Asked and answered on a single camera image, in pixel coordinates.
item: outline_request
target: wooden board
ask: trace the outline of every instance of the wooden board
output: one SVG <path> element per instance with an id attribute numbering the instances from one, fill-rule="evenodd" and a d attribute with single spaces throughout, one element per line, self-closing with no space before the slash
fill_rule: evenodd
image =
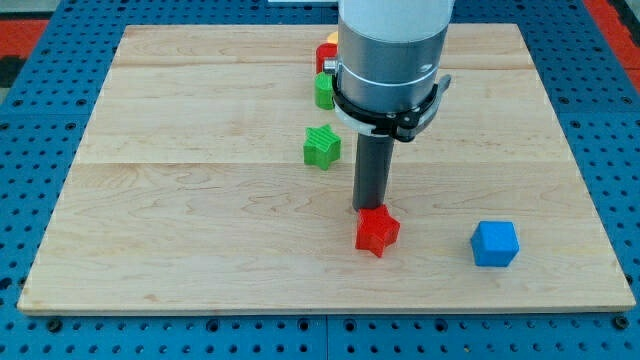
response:
<path id="1" fill-rule="evenodd" d="M 515 25 L 452 25 L 438 117 L 394 153 L 402 228 L 354 249 L 353 131 L 313 105 L 332 26 L 133 26 L 19 308 L 30 315 L 520 313 L 635 304 Z M 305 166 L 305 127 L 343 158 Z M 474 265 L 480 220 L 521 250 Z"/>

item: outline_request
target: red surface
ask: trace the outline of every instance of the red surface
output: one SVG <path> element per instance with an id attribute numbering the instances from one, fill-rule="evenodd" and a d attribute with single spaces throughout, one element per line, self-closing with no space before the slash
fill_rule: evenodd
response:
<path id="1" fill-rule="evenodd" d="M 384 248 L 396 242 L 400 223 L 389 215 L 385 205 L 374 210 L 360 209 L 356 249 L 369 250 L 382 257 Z"/>
<path id="2" fill-rule="evenodd" d="M 316 49 L 316 74 L 322 72 L 322 64 L 324 59 L 335 57 L 338 54 L 338 45 L 324 43 Z"/>
<path id="3" fill-rule="evenodd" d="M 631 40 L 629 29 L 620 22 L 617 10 L 607 0 L 584 0 L 584 4 L 636 90 L 640 91 L 640 78 L 637 74 L 640 70 L 640 48 Z"/>
<path id="4" fill-rule="evenodd" d="M 49 20 L 0 20 L 0 57 L 29 57 Z"/>

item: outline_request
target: blue pegboard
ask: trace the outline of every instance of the blue pegboard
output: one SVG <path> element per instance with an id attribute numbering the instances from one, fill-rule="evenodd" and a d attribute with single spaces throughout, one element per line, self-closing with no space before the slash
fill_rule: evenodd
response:
<path id="1" fill-rule="evenodd" d="M 0 358 L 640 358 L 640 313 L 32 318 L 15 303 L 128 24 L 332 24 L 263 0 L 63 0 L 0 108 Z M 458 0 L 517 23 L 640 295 L 640 98 L 577 0 Z"/>

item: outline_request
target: blue cube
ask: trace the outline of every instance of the blue cube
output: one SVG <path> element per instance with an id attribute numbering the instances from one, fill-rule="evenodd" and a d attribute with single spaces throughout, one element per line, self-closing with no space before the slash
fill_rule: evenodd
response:
<path id="1" fill-rule="evenodd" d="M 520 251 L 511 221 L 480 221 L 471 237 L 477 266 L 507 267 Z"/>

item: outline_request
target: green star-shaped block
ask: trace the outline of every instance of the green star-shaped block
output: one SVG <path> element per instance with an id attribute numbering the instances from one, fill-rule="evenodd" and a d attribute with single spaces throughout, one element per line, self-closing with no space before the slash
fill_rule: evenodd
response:
<path id="1" fill-rule="evenodd" d="M 304 163 L 327 170 L 333 161 L 340 159 L 340 145 L 340 137 L 331 131 L 329 124 L 319 128 L 307 128 Z"/>

